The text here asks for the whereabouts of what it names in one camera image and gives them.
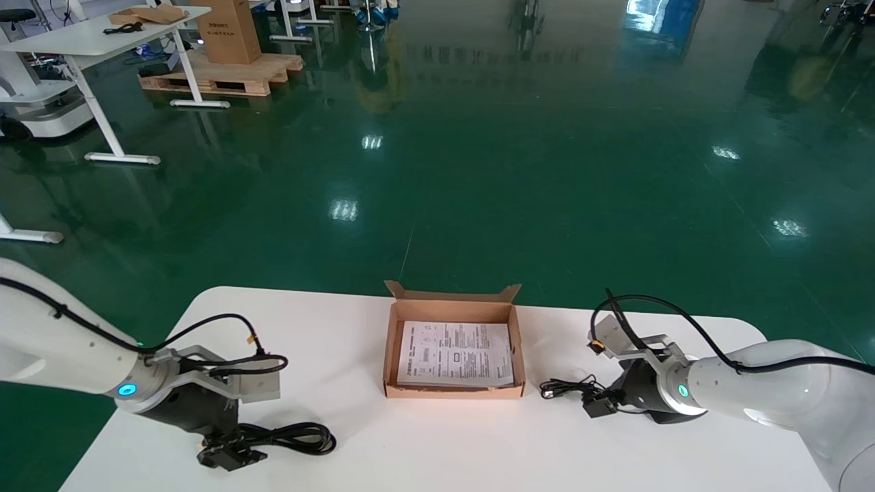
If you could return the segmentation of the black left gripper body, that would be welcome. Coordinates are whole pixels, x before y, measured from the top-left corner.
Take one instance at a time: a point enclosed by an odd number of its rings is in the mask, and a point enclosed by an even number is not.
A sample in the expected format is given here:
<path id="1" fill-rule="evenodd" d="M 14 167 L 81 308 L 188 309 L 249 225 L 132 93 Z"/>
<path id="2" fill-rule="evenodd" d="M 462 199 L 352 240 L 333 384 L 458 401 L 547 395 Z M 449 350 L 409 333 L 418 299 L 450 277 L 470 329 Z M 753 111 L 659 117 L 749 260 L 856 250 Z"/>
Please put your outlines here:
<path id="1" fill-rule="evenodd" d="M 226 398 L 202 386 L 181 386 L 171 390 L 159 404 L 145 411 L 145 418 L 169 424 L 206 438 L 235 432 L 239 401 Z"/>

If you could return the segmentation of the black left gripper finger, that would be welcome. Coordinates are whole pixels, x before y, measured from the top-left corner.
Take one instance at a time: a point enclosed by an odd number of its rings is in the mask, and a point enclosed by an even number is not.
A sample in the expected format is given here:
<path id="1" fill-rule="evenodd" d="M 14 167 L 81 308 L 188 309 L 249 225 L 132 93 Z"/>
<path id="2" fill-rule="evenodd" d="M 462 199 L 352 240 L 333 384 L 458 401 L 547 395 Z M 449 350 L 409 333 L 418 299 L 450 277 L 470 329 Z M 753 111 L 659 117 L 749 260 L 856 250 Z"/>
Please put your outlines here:
<path id="1" fill-rule="evenodd" d="M 226 444 L 226 467 L 247 467 L 266 458 L 266 452 L 253 449 L 246 439 L 229 440 Z"/>
<path id="2" fill-rule="evenodd" d="M 226 472 L 232 472 L 249 464 L 246 454 L 241 454 L 232 446 L 218 445 L 207 446 L 197 455 L 199 464 L 208 468 L 221 468 Z"/>

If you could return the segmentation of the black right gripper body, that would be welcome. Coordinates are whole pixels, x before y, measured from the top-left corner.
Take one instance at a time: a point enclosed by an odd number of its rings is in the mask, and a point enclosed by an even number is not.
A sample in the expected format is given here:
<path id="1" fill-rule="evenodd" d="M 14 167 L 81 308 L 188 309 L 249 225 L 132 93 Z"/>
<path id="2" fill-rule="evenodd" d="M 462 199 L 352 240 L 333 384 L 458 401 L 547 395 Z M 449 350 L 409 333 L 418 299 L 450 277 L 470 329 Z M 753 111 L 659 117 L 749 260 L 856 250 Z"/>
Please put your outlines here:
<path id="1" fill-rule="evenodd" d="M 643 359 L 621 360 L 621 376 L 612 384 L 622 385 L 623 399 L 615 399 L 623 410 L 634 407 L 656 424 L 684 422 L 684 414 L 669 407 L 660 395 L 656 371 Z"/>

